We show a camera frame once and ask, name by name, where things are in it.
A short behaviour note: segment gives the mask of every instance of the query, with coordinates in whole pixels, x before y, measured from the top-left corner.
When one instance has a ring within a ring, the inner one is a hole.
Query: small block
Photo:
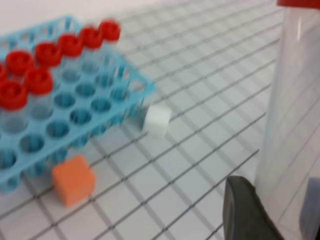
[[[143,129],[150,134],[163,137],[168,129],[171,110],[161,105],[151,105],[145,115]]]
[[[54,190],[66,207],[88,197],[95,189],[96,176],[82,155],[75,156],[52,170]]]

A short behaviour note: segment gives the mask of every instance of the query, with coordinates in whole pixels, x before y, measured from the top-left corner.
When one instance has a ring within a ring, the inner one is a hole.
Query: white cube
[[[144,118],[143,130],[150,134],[163,137],[168,129],[171,110],[161,105],[151,105]]]

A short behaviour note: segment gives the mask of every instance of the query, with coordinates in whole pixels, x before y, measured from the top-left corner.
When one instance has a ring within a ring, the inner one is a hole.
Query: black object
[[[320,178],[311,177],[308,181],[299,226],[304,240],[320,240]]]
[[[226,179],[223,228],[225,240],[284,240],[266,213],[255,187],[241,176]]]

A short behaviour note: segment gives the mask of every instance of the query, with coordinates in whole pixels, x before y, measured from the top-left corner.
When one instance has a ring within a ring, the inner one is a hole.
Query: red screw cap
[[[56,67],[61,63],[61,49],[53,42],[43,42],[35,47],[35,58],[43,66]]]
[[[5,80],[7,77],[6,67],[0,63],[0,81]]]
[[[74,34],[64,34],[58,39],[58,46],[62,50],[62,54],[68,57],[78,57],[82,53],[82,40]]]
[[[53,78],[45,68],[34,68],[24,74],[24,85],[33,95],[47,95],[54,88]]]
[[[99,30],[103,34],[103,38],[110,42],[116,42],[120,38],[120,24],[114,20],[102,21],[99,25]]]
[[[93,26],[82,28],[80,38],[82,39],[83,45],[90,49],[100,48],[104,41],[102,32]]]
[[[9,72],[18,76],[23,76],[35,64],[32,55],[23,50],[10,52],[5,58],[5,63]]]
[[[318,0],[278,0],[278,5],[284,7],[320,9]]]
[[[27,105],[27,90],[17,81],[0,82],[0,107],[7,111],[17,111]]]

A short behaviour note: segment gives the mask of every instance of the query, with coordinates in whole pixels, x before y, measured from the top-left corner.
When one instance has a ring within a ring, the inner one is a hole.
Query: orange foam cube
[[[82,155],[67,160],[52,170],[52,181],[56,193],[65,206],[88,197],[95,189],[96,176]]]

